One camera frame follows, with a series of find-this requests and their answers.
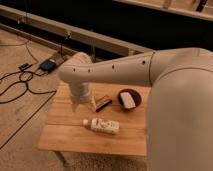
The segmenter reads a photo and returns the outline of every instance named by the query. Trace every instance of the wooden tabletop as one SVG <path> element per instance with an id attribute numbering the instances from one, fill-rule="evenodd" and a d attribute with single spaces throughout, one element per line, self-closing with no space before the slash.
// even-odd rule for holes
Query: wooden tabletop
<path id="1" fill-rule="evenodd" d="M 118 103 L 120 90 L 132 88 L 142 97 L 142 104 L 132 111 L 125 111 Z M 41 150 L 104 153 L 118 155 L 146 155 L 145 108 L 149 88 L 115 85 L 91 84 L 95 99 L 108 95 L 112 104 L 99 113 L 92 112 L 86 105 L 72 111 L 68 85 L 61 83 L 45 125 L 38 148 Z M 86 129 L 83 119 L 103 118 L 120 122 L 118 135 L 108 135 Z"/>

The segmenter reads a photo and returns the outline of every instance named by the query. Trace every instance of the white bottle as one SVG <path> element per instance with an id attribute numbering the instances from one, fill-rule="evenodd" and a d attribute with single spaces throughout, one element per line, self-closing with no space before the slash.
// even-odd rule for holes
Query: white bottle
<path id="1" fill-rule="evenodd" d="M 117 134 L 119 132 L 119 122 L 94 118 L 92 120 L 83 120 L 85 127 L 90 127 L 91 130 L 104 132 L 108 134 Z"/>

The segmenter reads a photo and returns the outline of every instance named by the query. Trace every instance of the floor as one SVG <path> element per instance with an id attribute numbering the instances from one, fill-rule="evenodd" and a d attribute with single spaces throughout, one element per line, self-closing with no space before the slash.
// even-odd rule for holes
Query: floor
<path id="1" fill-rule="evenodd" d="M 24 63 L 35 63 L 26 46 L 17 45 L 25 39 L 0 30 L 0 78 L 5 74 L 18 71 Z M 28 42 L 32 55 L 39 62 L 50 57 L 54 50 L 34 42 Z M 38 64 L 29 70 L 34 71 Z M 0 94 L 12 83 L 18 81 L 19 74 L 14 74 L 0 81 Z M 56 90 L 59 83 L 57 71 L 42 77 L 35 76 L 29 81 L 29 88 L 34 92 Z M 19 83 L 0 96 L 0 103 L 19 96 L 25 91 L 25 84 Z M 39 151 L 36 148 L 42 125 L 45 121 L 51 100 L 43 107 L 52 93 L 35 95 L 26 92 L 19 99 L 0 104 L 0 170 L 2 171 L 146 171 L 146 158 L 136 156 L 116 156 L 82 153 L 63 153 L 69 166 L 63 167 L 53 152 Z"/>

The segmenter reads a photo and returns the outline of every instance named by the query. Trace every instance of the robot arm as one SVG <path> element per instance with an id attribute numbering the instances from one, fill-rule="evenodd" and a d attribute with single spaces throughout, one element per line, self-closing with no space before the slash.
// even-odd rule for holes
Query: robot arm
<path id="1" fill-rule="evenodd" d="M 72 101 L 86 103 L 91 100 L 89 82 L 152 86 L 174 59 L 199 53 L 199 48 L 164 50 L 93 64 L 80 52 L 60 67 L 59 76 L 70 85 Z"/>
<path id="2" fill-rule="evenodd" d="M 60 78 L 74 102 L 91 100 L 89 82 L 152 86 L 146 109 L 149 171 L 213 170 L 213 54 L 156 51 L 92 64 L 78 53 Z"/>

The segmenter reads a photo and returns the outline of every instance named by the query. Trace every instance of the table leg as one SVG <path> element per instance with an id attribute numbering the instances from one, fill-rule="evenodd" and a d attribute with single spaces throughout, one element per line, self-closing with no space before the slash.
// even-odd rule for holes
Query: table leg
<path id="1" fill-rule="evenodd" d="M 61 161 L 61 163 L 63 164 L 63 166 L 67 165 L 67 161 L 64 158 L 63 154 L 60 151 L 54 151 L 54 153 L 56 154 L 56 156 L 58 157 L 58 159 Z"/>

